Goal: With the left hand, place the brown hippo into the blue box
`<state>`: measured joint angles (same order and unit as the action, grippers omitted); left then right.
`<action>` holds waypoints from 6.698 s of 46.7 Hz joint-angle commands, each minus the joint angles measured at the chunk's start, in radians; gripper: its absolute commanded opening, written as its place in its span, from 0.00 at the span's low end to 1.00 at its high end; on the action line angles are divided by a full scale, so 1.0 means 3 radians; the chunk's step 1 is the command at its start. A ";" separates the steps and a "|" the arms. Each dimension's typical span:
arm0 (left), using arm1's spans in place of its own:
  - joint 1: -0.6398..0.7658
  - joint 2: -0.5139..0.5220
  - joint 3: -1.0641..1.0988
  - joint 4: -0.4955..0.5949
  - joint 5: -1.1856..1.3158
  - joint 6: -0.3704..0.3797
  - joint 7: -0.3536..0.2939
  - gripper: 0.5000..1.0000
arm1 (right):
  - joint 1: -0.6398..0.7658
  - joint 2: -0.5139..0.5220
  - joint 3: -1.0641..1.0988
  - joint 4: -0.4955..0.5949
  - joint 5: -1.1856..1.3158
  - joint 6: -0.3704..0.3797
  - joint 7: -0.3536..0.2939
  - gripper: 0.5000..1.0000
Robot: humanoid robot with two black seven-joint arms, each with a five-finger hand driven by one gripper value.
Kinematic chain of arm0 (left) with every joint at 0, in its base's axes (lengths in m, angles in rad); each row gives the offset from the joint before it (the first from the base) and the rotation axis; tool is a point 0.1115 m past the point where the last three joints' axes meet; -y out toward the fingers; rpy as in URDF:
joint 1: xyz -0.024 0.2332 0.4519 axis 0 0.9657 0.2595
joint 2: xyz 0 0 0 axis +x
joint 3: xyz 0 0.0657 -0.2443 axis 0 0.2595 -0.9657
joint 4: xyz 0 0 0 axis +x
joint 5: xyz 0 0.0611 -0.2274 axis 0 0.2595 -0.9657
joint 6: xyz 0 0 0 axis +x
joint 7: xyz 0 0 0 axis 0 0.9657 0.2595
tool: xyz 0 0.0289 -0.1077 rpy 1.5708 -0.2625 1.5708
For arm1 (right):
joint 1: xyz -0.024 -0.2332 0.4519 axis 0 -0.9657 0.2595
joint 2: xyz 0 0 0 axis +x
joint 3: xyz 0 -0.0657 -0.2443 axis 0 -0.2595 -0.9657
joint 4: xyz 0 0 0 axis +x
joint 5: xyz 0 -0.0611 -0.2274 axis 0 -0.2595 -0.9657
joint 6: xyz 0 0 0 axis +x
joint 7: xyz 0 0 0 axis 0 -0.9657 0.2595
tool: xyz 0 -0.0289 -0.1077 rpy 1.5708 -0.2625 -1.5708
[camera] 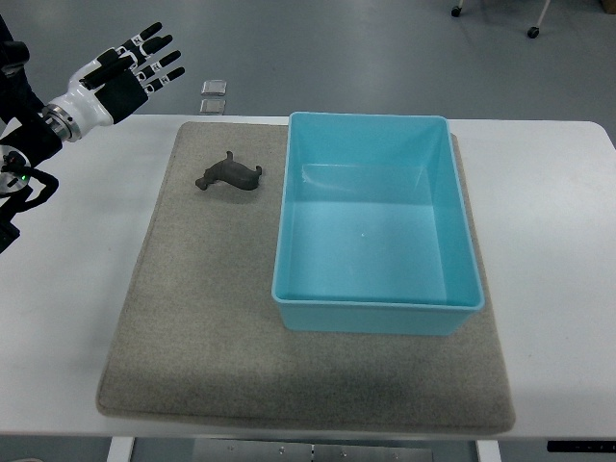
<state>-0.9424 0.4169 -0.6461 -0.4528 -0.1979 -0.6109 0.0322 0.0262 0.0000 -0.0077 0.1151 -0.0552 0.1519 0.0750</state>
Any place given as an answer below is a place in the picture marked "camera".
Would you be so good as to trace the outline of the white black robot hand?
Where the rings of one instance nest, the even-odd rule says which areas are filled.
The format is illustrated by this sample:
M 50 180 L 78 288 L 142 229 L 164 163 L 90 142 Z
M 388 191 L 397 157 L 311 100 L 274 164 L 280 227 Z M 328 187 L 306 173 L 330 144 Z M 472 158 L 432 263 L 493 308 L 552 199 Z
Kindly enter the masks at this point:
M 178 50 L 159 55 L 172 42 L 171 35 L 159 35 L 162 29 L 160 22 L 150 25 L 69 78 L 66 93 L 42 110 L 43 119 L 61 141 L 78 141 L 95 127 L 120 123 L 184 74 L 182 66 L 169 67 L 180 58 Z

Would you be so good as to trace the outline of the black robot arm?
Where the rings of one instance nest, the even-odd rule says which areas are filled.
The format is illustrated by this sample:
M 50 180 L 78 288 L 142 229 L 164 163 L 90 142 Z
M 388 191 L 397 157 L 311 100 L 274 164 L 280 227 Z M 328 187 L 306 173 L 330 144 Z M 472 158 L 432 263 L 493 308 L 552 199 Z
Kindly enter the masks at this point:
M 30 53 L 1 23 L 1 120 L 18 121 L 1 138 L 1 249 L 19 236 L 13 218 L 46 202 L 59 187 L 53 175 L 38 169 L 62 148 L 60 138 L 42 118 L 43 103 L 32 91 L 24 65 Z

